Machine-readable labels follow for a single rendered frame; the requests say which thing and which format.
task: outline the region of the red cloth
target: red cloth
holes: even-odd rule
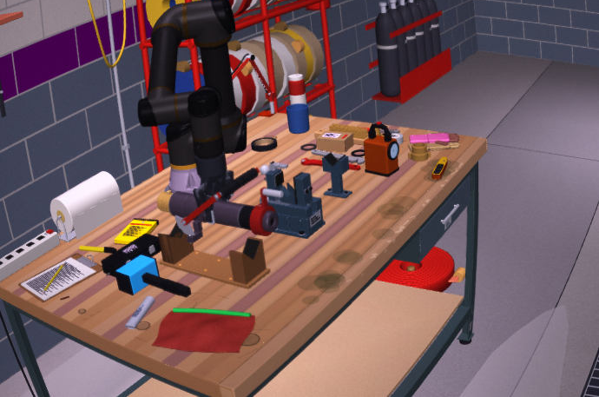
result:
[[[256,316],[168,313],[153,346],[186,352],[239,353]]]

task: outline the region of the clipboard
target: clipboard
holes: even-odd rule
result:
[[[68,275],[63,277],[61,277],[61,274],[63,273],[61,271],[61,273],[49,286],[48,291],[45,295],[46,298],[43,298],[41,292],[38,292],[40,290],[40,286],[42,286],[42,284],[45,286],[48,283],[49,279],[57,271],[57,269],[60,268],[60,266],[67,260],[73,260],[79,263],[77,264],[79,270],[75,271],[73,268],[69,268],[66,270]],[[51,268],[44,270],[42,273],[32,276],[23,283],[20,283],[19,286],[25,289],[29,294],[36,297],[39,301],[48,301],[52,297],[59,295],[63,291],[72,288],[76,284],[81,283],[82,281],[88,279],[90,276],[93,276],[101,271],[101,264],[96,264],[95,262],[91,261],[90,259],[84,256],[81,256],[80,254],[73,254],[66,260],[60,261]]]

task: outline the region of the floor grate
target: floor grate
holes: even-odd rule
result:
[[[583,395],[581,397],[599,396],[599,351],[595,355],[595,362],[590,369],[589,378],[584,385]]]

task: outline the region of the drawer handle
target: drawer handle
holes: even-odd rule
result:
[[[453,216],[453,213],[455,213],[457,211],[458,208],[459,208],[459,205],[453,205],[453,209],[447,215],[447,217],[445,217],[444,219],[441,219],[441,223],[445,226],[445,229],[448,229],[449,226],[451,225],[451,217]]]

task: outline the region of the yellow hose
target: yellow hose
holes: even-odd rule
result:
[[[95,35],[98,38],[98,44],[100,44],[100,51],[102,52],[102,56],[104,58],[104,62],[106,63],[107,66],[109,66],[111,69],[114,68],[119,61],[121,61],[121,56],[122,56],[122,52],[125,50],[125,40],[127,39],[127,6],[126,6],[126,1],[122,0],[122,46],[121,46],[121,53],[119,53],[119,57],[116,58],[116,61],[114,64],[110,64],[108,58],[106,57],[106,54],[104,53],[104,48],[102,47],[102,39],[100,39],[100,32],[98,31],[98,26],[95,23],[95,16],[94,16],[94,10],[92,10],[91,8],[91,1],[88,0],[88,6],[89,6],[89,13],[91,14],[91,20],[94,22],[94,28],[95,28]]]

